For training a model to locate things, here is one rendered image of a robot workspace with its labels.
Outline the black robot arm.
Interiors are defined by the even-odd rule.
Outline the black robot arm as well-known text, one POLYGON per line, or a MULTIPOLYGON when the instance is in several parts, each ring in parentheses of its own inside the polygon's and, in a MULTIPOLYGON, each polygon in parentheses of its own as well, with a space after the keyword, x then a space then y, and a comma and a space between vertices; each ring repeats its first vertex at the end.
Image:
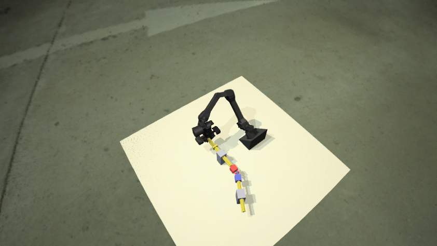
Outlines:
POLYGON ((225 99, 231 104, 231 107, 238 119, 237 125, 238 128, 245 131, 247 139, 253 139, 257 134, 254 131, 254 126, 250 125, 248 121, 244 118, 235 98, 235 93, 232 89, 224 90, 223 92, 216 92, 212 97, 211 101, 207 105, 207 107, 198 115, 198 125, 192 128, 193 135, 198 137, 200 135, 204 135, 204 132, 210 132, 211 126, 214 124, 213 121, 208 121, 210 117, 210 113, 214 108, 215 104, 219 100, 219 98, 225 97, 225 99))

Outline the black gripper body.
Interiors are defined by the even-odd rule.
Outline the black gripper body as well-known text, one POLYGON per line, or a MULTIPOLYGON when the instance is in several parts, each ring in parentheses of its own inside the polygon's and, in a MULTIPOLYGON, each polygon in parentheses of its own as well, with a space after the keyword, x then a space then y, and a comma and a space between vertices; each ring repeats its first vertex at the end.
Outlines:
POLYGON ((209 137, 213 136, 214 133, 216 133, 216 134, 221 133, 220 129, 219 129, 217 126, 213 127, 212 130, 211 130, 210 132, 208 132, 208 133, 204 132, 204 135, 203 135, 202 137, 200 137, 200 136, 196 137, 196 138, 195 138, 195 141, 196 141, 199 145, 201 145, 201 144, 203 144, 204 141, 206 141, 209 137), (213 131, 212 131, 212 130, 213 130, 213 131))

